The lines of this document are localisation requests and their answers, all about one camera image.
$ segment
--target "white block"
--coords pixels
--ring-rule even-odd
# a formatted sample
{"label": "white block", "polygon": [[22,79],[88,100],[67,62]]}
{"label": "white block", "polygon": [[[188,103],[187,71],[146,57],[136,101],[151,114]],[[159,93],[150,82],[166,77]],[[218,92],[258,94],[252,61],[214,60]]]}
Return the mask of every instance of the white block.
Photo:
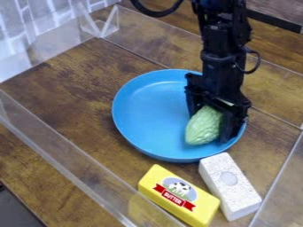
{"label": "white block", "polygon": [[258,210],[262,198],[228,153],[202,159],[199,173],[222,201],[220,207],[228,221]]}

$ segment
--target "butter box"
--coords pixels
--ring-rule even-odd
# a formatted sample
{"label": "butter box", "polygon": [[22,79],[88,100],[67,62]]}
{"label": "butter box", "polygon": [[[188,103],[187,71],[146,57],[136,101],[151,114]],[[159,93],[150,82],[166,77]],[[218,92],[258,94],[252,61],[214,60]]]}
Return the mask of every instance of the butter box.
{"label": "butter box", "polygon": [[172,172],[154,165],[139,182],[139,192],[192,226],[208,226],[220,200],[186,182]]}

